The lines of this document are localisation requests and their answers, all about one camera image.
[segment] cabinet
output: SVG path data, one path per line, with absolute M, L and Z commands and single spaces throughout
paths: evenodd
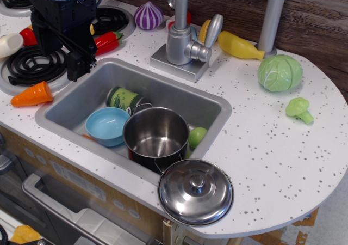
M 205 245 L 241 243 L 241 238 L 207 240 L 198 237 L 18 134 L 2 126 L 0 134 L 5 140 L 6 149 L 36 168 L 36 174 L 49 175 L 73 189 L 76 195 L 86 197 L 88 205 L 93 210 L 146 244 L 156 244 L 156 241 L 159 241 L 164 245 L 181 245 L 184 244 L 185 238 Z M 53 192 L 53 196 L 61 201 L 73 199 L 73 197 L 59 197 L 59 192 L 58 194 Z

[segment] oven handle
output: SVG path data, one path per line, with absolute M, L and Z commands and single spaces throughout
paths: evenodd
M 0 155 L 0 175 L 6 174 L 14 166 L 13 162 L 5 155 Z
M 42 185 L 41 178 L 36 174 L 31 174 L 23 182 L 22 190 L 47 211 L 77 229 L 93 242 L 97 244 L 144 244 L 138 238 L 92 209 L 82 209 L 78 213 L 74 213 L 37 189 L 40 184 Z

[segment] pot lid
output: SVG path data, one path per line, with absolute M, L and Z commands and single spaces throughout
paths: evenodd
M 158 185 L 163 209 L 175 220 L 192 226 L 221 219 L 231 208 L 233 187 L 216 165 L 188 159 L 169 166 Z

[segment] blue bowl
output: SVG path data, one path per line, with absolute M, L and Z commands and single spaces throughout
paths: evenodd
M 86 121 L 88 135 L 106 147 L 123 143 L 122 131 L 129 114 L 119 108 L 107 107 L 93 112 Z

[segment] pot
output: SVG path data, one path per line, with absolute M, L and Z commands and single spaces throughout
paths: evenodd
M 129 158 L 158 174 L 185 158 L 189 133 L 185 119 L 163 107 L 135 112 L 123 128 Z

